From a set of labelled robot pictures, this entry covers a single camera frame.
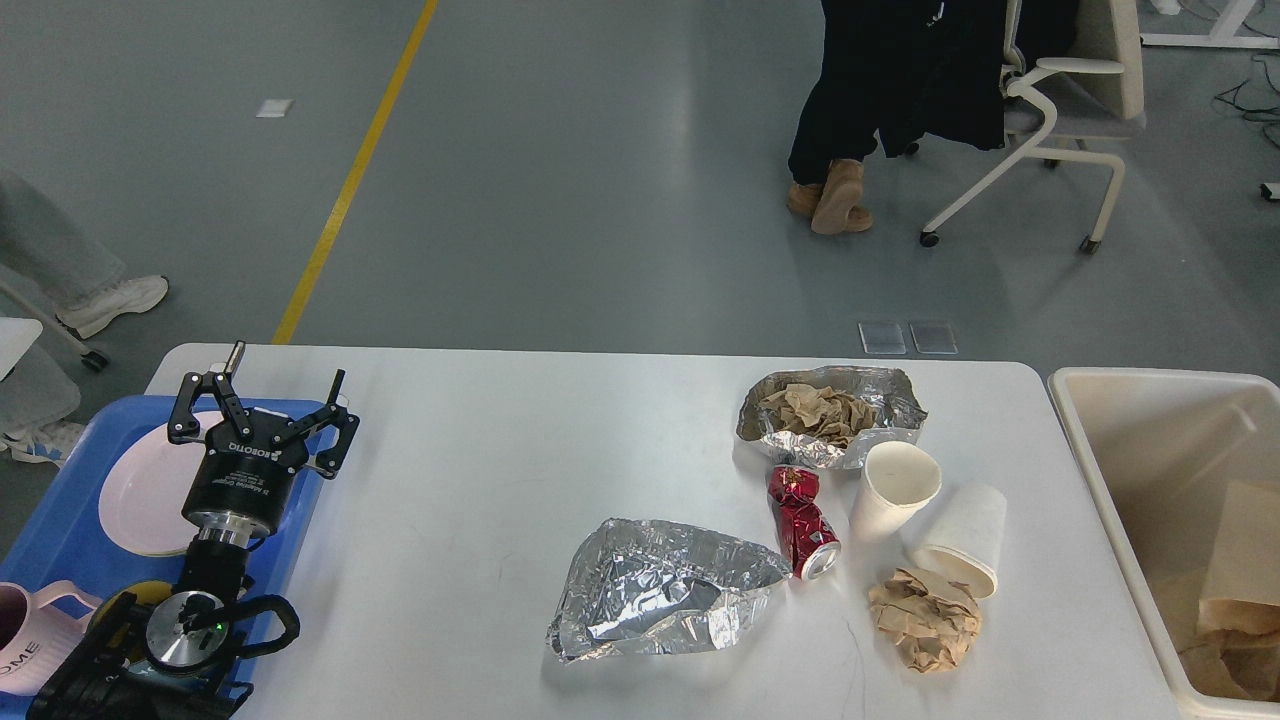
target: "white desk leg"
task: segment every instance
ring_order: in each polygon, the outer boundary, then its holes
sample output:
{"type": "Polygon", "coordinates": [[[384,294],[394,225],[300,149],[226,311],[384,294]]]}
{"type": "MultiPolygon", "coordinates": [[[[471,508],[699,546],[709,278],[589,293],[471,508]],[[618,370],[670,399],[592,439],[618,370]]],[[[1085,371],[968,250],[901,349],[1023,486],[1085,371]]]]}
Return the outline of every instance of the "white desk leg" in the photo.
{"type": "Polygon", "coordinates": [[[1160,35],[1142,33],[1142,44],[1152,46],[1181,46],[1181,47],[1243,47],[1243,49],[1280,49],[1280,40],[1275,37],[1242,37],[1235,35],[1244,20],[1249,17],[1249,10],[1258,0],[1231,0],[1231,3],[1219,15],[1213,28],[1208,35],[1160,35]]]}

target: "chair armrest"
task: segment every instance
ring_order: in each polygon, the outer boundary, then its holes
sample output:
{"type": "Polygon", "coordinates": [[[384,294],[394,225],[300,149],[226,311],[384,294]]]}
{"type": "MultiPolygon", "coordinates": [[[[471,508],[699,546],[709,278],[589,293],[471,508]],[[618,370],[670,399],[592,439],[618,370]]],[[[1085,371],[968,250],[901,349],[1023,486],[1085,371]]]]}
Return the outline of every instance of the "chair armrest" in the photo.
{"type": "Polygon", "coordinates": [[[1084,73],[1091,76],[1117,76],[1124,73],[1124,65],[1115,60],[1091,60],[1088,58],[1041,58],[1037,68],[1057,73],[1084,73]]]}
{"type": "Polygon", "coordinates": [[[1032,72],[1012,78],[1006,86],[1006,94],[1019,96],[1020,87],[1029,87],[1057,73],[1084,73],[1096,76],[1117,76],[1124,73],[1124,65],[1115,60],[1091,60],[1088,58],[1041,58],[1032,72]]]}

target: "robotiq logo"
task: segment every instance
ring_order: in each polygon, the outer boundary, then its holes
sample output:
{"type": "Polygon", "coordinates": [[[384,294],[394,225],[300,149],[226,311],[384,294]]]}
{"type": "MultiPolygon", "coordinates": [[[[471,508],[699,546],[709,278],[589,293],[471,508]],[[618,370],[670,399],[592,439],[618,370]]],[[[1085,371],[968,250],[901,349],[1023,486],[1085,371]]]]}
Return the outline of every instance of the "robotiq logo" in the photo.
{"type": "Polygon", "coordinates": [[[270,461],[276,461],[280,459],[280,451],[276,450],[271,452],[270,450],[259,450],[256,447],[250,447],[247,445],[239,445],[236,442],[227,443],[227,447],[234,450],[236,452],[243,452],[244,455],[256,455],[257,457],[266,457],[270,461]]]}
{"type": "Polygon", "coordinates": [[[27,647],[24,647],[22,652],[18,653],[18,657],[10,660],[9,662],[5,662],[4,665],[0,665],[0,678],[8,675],[9,673],[17,673],[18,670],[22,670],[22,666],[26,665],[28,660],[35,657],[37,652],[40,652],[40,643],[37,642],[27,643],[27,647]]]}

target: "light blue jeans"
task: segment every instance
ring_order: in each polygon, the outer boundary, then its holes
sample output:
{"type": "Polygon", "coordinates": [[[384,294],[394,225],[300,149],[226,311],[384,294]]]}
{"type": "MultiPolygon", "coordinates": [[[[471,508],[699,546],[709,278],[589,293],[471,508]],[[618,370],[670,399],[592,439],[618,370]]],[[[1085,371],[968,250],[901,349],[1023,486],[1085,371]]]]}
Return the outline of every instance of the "light blue jeans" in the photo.
{"type": "MultiPolygon", "coordinates": [[[[124,263],[84,237],[38,190],[0,168],[0,264],[33,281],[59,307],[83,305],[124,275],[124,263]]],[[[40,347],[0,380],[0,432],[60,420],[79,388],[40,347]]]]}

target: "blue tray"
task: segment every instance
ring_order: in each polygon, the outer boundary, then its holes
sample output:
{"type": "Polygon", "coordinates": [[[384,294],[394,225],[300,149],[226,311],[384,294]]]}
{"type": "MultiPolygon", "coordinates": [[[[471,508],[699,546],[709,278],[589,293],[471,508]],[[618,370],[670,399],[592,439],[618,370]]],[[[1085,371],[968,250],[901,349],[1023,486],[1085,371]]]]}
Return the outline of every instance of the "blue tray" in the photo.
{"type": "MultiPolygon", "coordinates": [[[[165,424],[173,411],[173,397],[133,396],[102,409],[84,430],[67,465],[54,478],[49,492],[27,521],[13,550],[0,564],[0,580],[18,583],[28,591],[69,579],[81,589],[104,600],[120,589],[147,579],[178,582],[182,556],[142,557],[118,547],[106,537],[97,519],[97,497],[102,482],[124,451],[151,429],[165,424]]],[[[262,407],[300,418],[317,410],[321,404],[300,400],[243,400],[246,407],[262,407]]],[[[196,404],[196,410],[216,410],[207,398],[196,404]]],[[[333,443],[334,432],[326,428],[320,437],[307,441],[311,452],[333,443]]],[[[195,478],[175,478],[174,482],[191,483],[195,478]]],[[[323,479],[311,470],[303,470],[294,480],[289,505],[275,536],[266,538],[253,551],[248,574],[256,580],[246,598],[260,594],[280,594],[293,562],[302,546],[302,538],[320,496],[323,479]]],[[[192,536],[196,528],[192,525],[192,536]]],[[[63,607],[64,601],[55,605],[63,607]]],[[[74,601],[68,609],[79,607],[74,601]]],[[[271,616],[261,616],[250,628],[248,642],[268,639],[271,616]]],[[[302,618],[303,629],[306,618],[302,618]]],[[[236,680],[248,680],[253,673],[253,660],[241,661],[232,671],[236,680]]],[[[26,717],[29,697],[17,697],[0,692],[0,719],[26,717]]]]}

